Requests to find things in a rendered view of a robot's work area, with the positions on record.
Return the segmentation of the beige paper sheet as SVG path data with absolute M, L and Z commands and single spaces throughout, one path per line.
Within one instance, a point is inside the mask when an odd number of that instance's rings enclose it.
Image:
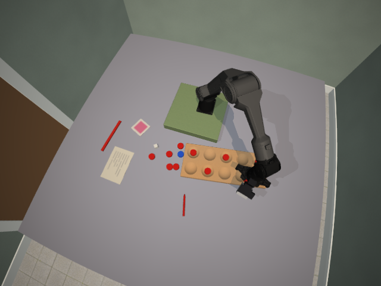
M 121 184 L 133 155 L 133 152 L 115 146 L 101 177 Z

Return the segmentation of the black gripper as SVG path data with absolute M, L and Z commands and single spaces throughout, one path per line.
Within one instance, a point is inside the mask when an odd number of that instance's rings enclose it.
M 252 178 L 251 175 L 250 175 L 250 173 L 251 173 L 250 172 L 251 167 L 243 166 L 243 165 L 238 164 L 235 169 L 241 172 L 241 179 L 243 178 L 243 180 L 247 180 L 248 181 L 249 178 Z M 259 187 L 259 185 L 262 185 L 262 186 L 265 186 L 266 188 L 269 188 L 270 185 L 271 185 L 271 182 L 269 182 L 265 178 L 265 180 L 257 181 L 255 187 Z

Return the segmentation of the tan tray with round pockets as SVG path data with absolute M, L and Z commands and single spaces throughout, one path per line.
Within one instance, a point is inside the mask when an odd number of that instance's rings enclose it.
M 195 156 L 190 154 L 191 150 L 196 150 Z M 229 155 L 227 161 L 223 160 L 224 154 Z M 254 153 L 186 143 L 180 176 L 240 185 L 244 181 L 240 178 L 240 171 L 235 169 L 236 166 L 241 164 L 253 167 L 254 162 Z M 209 175 L 204 172 L 206 168 L 211 169 Z

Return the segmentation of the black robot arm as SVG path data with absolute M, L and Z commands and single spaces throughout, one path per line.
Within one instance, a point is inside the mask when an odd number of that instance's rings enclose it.
M 219 92 L 215 92 L 217 90 Z M 264 130 L 260 107 L 260 99 L 263 94 L 261 82 L 252 71 L 233 68 L 223 70 L 207 85 L 196 88 L 196 96 L 199 99 L 196 111 L 213 115 L 215 98 L 220 95 L 220 90 L 229 103 L 235 104 L 234 108 L 244 111 L 253 134 L 251 144 L 256 162 L 254 163 L 255 167 L 253 166 L 250 170 L 252 178 L 242 182 L 236 191 L 244 199 L 253 199 L 255 193 L 252 192 L 252 188 L 255 187 L 257 181 L 281 170 L 281 164 L 273 152 L 270 137 L 265 134 Z

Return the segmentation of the pink square tile with cream border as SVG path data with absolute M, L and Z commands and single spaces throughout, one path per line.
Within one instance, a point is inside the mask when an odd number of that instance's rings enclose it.
M 149 128 L 150 126 L 144 122 L 142 119 L 140 119 L 137 123 L 135 123 L 131 127 L 139 136 L 143 135 Z

